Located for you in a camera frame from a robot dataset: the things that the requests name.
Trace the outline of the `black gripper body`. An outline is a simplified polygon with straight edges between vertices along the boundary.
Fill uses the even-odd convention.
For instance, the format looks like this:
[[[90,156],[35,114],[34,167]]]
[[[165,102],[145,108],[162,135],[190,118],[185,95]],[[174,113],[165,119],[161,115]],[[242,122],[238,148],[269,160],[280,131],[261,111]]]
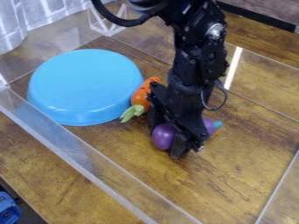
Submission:
[[[158,82],[150,84],[151,94],[147,96],[150,108],[157,107],[163,112],[165,122],[170,124],[177,134],[185,134],[189,139],[190,150],[201,151],[205,142],[212,137],[203,122],[203,87],[186,85],[183,80],[175,75],[174,71],[169,73],[169,85]]]

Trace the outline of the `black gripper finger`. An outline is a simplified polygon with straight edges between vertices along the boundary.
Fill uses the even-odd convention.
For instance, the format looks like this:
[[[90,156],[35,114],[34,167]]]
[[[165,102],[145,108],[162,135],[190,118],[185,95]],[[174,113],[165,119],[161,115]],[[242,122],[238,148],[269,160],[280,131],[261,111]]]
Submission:
[[[165,114],[162,110],[157,107],[150,108],[147,118],[150,130],[154,130],[155,127],[165,122]]]
[[[175,136],[173,147],[170,149],[170,157],[173,159],[178,159],[187,151],[187,147],[189,147],[189,139],[186,135],[178,134]]]

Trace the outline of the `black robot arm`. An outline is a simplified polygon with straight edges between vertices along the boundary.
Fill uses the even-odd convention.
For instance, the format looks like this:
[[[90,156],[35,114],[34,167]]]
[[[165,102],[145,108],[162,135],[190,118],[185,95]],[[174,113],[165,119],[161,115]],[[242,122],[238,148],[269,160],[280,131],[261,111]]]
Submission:
[[[225,40],[226,16],[214,0],[129,0],[146,15],[157,15],[174,30],[175,57],[169,84],[151,84],[149,120],[151,130],[162,124],[175,130],[170,157],[201,151],[210,138],[202,112],[230,63]]]

